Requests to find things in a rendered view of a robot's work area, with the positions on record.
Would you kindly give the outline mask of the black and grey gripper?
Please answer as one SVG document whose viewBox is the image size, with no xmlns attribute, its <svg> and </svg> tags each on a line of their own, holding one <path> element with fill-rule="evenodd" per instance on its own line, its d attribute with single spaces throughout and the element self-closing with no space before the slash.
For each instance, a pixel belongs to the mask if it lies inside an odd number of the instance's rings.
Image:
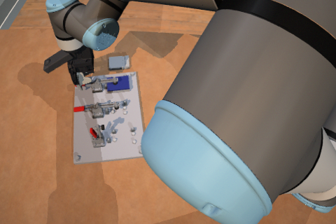
<svg viewBox="0 0 336 224">
<path fill-rule="evenodd" d="M 68 70 L 74 85 L 83 90 L 82 85 L 92 82 L 86 75 L 94 73 L 94 53 L 93 50 L 82 46 L 77 50 L 65 51 L 71 53 L 73 59 L 67 62 Z M 91 56 L 92 54 L 92 56 Z"/>
</svg>

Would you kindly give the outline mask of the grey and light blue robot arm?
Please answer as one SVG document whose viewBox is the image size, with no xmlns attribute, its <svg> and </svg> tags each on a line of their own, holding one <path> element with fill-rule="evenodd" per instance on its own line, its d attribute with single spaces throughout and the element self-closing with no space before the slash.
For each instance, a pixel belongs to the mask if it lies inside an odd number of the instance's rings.
<svg viewBox="0 0 336 224">
<path fill-rule="evenodd" d="M 153 172 L 221 224 L 258 224 L 289 193 L 330 212 L 336 0 L 46 0 L 61 50 L 43 70 L 111 46 L 125 1 L 215 12 L 142 135 Z"/>
</svg>

